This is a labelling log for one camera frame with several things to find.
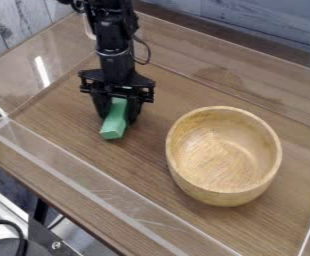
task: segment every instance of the cable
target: cable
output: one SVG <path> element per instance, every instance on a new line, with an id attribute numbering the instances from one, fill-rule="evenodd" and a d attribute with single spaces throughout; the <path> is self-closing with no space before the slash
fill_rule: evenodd
<path id="1" fill-rule="evenodd" d="M 61 223 L 61 221 L 65 219 L 65 217 L 64 216 L 61 216 L 60 218 L 58 218 L 58 220 L 56 220 L 49 226 L 48 226 L 48 230 L 52 230 L 60 223 Z"/>
<path id="2" fill-rule="evenodd" d="M 133 39 L 137 43 L 140 43 L 140 44 L 144 45 L 144 47 L 145 47 L 145 49 L 147 49 L 147 52 L 148 52 L 148 57 L 147 57 L 147 60 L 145 60 L 145 61 L 141 61 L 141 60 L 139 60 L 139 59 L 135 57 L 135 55 L 133 55 L 131 52 L 129 52 L 129 55 L 131 55 L 133 61 L 135 61 L 137 64 L 140 64 L 140 65 L 147 65 L 147 64 L 149 64 L 149 60 L 151 60 L 151 49 L 149 49 L 149 46 L 147 45 L 147 43 L 145 43 L 137 36 L 133 35 L 132 39 Z"/>
<path id="3" fill-rule="evenodd" d="M 18 248 L 17 248 L 17 251 L 16 251 L 14 255 L 16 256 L 25 256 L 25 253 L 26 253 L 26 241 L 24 239 L 20 227 L 13 222 L 10 222 L 8 220 L 0 220 L 0 225 L 10 226 L 16 230 L 16 232 L 18 234 Z"/>

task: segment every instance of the screw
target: screw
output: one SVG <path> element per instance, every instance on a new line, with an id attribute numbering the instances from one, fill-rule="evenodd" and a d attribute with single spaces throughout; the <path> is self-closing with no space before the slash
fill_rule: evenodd
<path id="1" fill-rule="evenodd" d="M 53 242 L 52 249 L 58 250 L 60 248 L 61 248 L 61 243 L 60 242 Z"/>

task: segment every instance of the bowl rim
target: bowl rim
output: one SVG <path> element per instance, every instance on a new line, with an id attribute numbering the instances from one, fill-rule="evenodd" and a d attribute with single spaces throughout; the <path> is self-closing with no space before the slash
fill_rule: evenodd
<path id="1" fill-rule="evenodd" d="M 201 188 L 199 186 L 196 186 L 193 183 L 191 183 L 187 179 L 185 179 L 185 176 L 180 175 L 180 173 L 177 172 L 179 168 L 177 168 L 177 165 L 176 165 L 176 161 L 173 160 L 173 154 L 172 154 L 172 151 L 169 150 L 171 148 L 171 141 L 172 141 L 172 134 L 173 134 L 173 131 L 176 129 L 176 127 L 179 126 L 179 124 L 191 116 L 193 116 L 196 113 L 200 113 L 200 112 L 205 112 L 205 111 L 211 111 L 211 110 L 231 110 L 231 111 L 235 111 L 235 112 L 239 112 L 240 114 L 243 115 L 247 115 L 248 117 L 251 117 L 255 121 L 258 121 L 260 123 L 260 125 L 263 125 L 263 127 L 267 129 L 272 139 L 274 139 L 274 143 L 275 143 L 275 149 L 276 149 L 276 154 L 275 154 L 275 163 L 270 169 L 270 171 L 267 172 L 266 176 L 263 177 L 262 179 L 262 182 L 260 184 L 252 184 L 251 186 L 248 186 L 246 189 L 239 189 L 239 190 L 233 190 L 231 192 L 228 191 L 213 191 L 213 190 L 208 190 L 205 188 Z M 280 140 L 279 140 L 279 137 L 274 131 L 274 129 L 271 128 L 271 126 L 267 124 L 267 122 L 259 118 L 255 114 L 252 114 L 251 112 L 243 110 L 243 109 L 239 109 L 239 108 L 235 108 L 235 107 L 227 107 L 227 106 L 212 106 L 212 107 L 201 107 L 201 108 L 197 108 L 192 111 L 189 111 L 188 113 L 185 113 L 173 123 L 173 125 L 171 126 L 171 129 L 169 129 L 169 132 L 167 134 L 167 138 L 165 138 L 165 157 L 167 157 L 167 161 L 176 173 L 176 175 L 179 175 L 179 177 L 181 179 L 184 179 L 184 181 L 191 184 L 191 186 L 199 188 L 200 190 L 204 190 L 209 193 L 220 193 L 220 194 L 239 194 L 239 193 L 246 193 L 246 192 L 250 192 L 252 191 L 254 189 L 262 187 L 264 184 L 267 184 L 267 182 L 271 182 L 276 173 L 278 173 L 278 170 L 279 170 L 279 167 L 280 167 L 280 164 L 282 164 L 282 158 L 283 158 L 283 151 L 282 151 L 282 144 L 280 144 Z"/>

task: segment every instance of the wooden bowl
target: wooden bowl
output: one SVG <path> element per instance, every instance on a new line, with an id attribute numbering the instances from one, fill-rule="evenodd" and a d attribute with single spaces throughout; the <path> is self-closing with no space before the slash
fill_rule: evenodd
<path id="1" fill-rule="evenodd" d="M 169 130 L 165 153 L 179 187 L 215 206 L 254 200 L 270 186 L 282 162 L 271 127 L 231 107 L 207 107 L 185 114 Z"/>

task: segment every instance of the green block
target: green block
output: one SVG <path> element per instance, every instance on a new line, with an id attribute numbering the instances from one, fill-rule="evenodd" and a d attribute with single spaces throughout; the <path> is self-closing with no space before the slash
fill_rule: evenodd
<path id="1" fill-rule="evenodd" d="M 105 140 L 121 139 L 127 129 L 127 100 L 113 98 L 108 116 L 104 120 L 100 135 Z"/>

